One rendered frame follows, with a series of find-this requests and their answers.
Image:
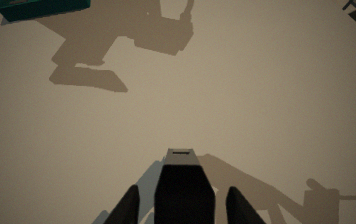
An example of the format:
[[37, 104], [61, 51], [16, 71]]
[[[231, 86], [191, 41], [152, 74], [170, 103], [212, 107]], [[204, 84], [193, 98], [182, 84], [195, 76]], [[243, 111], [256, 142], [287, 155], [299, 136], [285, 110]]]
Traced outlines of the dark green open tray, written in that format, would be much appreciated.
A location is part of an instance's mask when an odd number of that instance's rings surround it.
[[11, 1], [18, 0], [0, 0], [0, 9], [11, 22], [65, 11], [89, 8], [91, 3], [91, 0], [28, 0], [33, 2], [24, 2], [12, 5], [9, 4]]

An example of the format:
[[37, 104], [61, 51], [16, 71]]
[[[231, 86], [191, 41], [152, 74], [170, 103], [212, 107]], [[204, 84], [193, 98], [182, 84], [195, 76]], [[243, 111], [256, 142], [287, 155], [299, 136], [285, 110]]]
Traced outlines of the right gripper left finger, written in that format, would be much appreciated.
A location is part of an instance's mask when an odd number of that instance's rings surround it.
[[138, 224], [139, 206], [138, 185], [131, 185], [103, 224]]

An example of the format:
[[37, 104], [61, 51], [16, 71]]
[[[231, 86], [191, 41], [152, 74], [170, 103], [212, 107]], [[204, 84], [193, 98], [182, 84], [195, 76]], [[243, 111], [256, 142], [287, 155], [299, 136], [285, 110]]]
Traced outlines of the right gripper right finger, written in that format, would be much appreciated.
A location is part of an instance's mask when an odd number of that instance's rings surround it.
[[228, 224], [266, 224], [235, 186], [229, 187], [226, 212]]

